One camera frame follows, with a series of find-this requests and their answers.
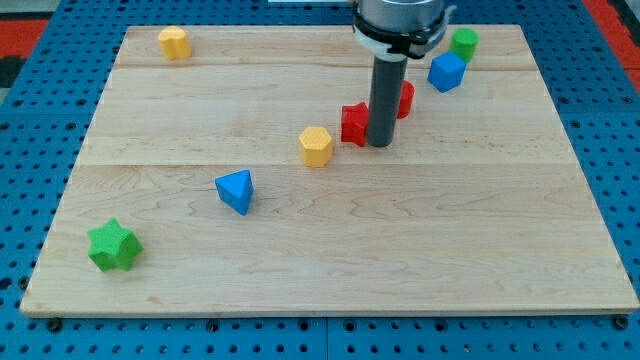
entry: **blue pegboard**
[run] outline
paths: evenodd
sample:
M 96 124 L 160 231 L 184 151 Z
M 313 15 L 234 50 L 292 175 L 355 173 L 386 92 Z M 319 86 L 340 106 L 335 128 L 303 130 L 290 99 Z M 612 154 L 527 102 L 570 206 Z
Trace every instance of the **blue pegboard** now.
M 520 24 L 636 291 L 640 99 L 580 1 L 468 0 L 456 23 Z M 128 25 L 348 24 L 343 6 L 63 0 L 0 107 L 0 358 L 640 357 L 640 316 L 32 320 L 18 311 Z

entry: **blue block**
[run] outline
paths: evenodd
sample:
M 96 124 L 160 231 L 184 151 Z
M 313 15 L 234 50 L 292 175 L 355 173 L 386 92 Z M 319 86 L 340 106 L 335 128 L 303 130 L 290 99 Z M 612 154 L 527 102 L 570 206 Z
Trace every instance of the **blue block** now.
M 253 196 L 253 184 L 249 170 L 241 170 L 216 178 L 215 183 L 220 200 L 241 215 L 247 215 L 251 196 Z
M 433 58 L 427 80 L 440 92 L 447 92 L 462 82 L 467 63 L 453 51 Z

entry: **toy block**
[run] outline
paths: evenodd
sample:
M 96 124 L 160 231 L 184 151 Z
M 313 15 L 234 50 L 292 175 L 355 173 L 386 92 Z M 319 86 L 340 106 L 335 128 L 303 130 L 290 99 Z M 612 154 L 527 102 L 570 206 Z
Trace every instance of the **toy block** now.
M 225 204 L 231 206 L 240 215 L 249 212 L 249 204 L 253 196 L 253 183 L 249 170 L 241 170 L 215 180 L 218 196 Z
M 352 142 L 363 147 L 367 142 L 367 123 L 369 109 L 367 104 L 345 105 L 342 107 L 342 134 L 340 141 Z
M 300 157 L 309 167 L 323 167 L 333 155 L 333 139 L 323 127 L 308 127 L 298 137 Z
M 398 119 L 404 119 L 411 113 L 411 104 L 416 88 L 412 83 L 404 81 L 402 83 L 402 93 L 400 94 L 400 105 L 398 106 Z
M 133 231 L 120 226 L 116 219 L 103 227 L 87 232 L 91 239 L 89 258 L 101 271 L 119 268 L 131 270 L 133 259 L 142 251 L 142 245 Z
M 168 26 L 158 34 L 162 55 L 168 60 L 191 57 L 187 33 L 177 26 Z
M 469 28 L 460 28 L 453 33 L 449 50 L 458 55 L 464 62 L 469 63 L 476 52 L 480 35 Z
M 452 51 L 433 58 L 427 80 L 440 92 L 447 92 L 459 86 L 467 63 Z

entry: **wooden board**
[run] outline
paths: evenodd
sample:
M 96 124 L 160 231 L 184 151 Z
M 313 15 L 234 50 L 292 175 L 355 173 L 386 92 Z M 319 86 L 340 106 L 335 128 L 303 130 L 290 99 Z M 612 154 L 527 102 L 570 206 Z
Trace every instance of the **wooden board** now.
M 639 303 L 517 26 L 481 36 L 447 94 L 411 62 L 415 110 L 386 149 L 337 142 L 303 166 L 297 136 L 366 100 L 372 57 L 349 27 L 127 32 L 22 302 L 32 317 L 624 313 Z M 439 54 L 446 45 L 434 50 Z M 213 177 L 248 168 L 242 217 Z M 89 261 L 117 217 L 130 272 Z

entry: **yellow block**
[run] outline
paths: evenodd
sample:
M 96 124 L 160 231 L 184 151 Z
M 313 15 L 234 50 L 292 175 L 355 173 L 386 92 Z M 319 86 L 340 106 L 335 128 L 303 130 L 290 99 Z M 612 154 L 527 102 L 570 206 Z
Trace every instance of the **yellow block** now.
M 333 155 L 333 139 L 323 127 L 308 127 L 298 137 L 300 157 L 305 165 L 323 167 Z
M 169 60 L 191 57 L 187 33 L 177 26 L 168 26 L 158 34 L 162 54 Z

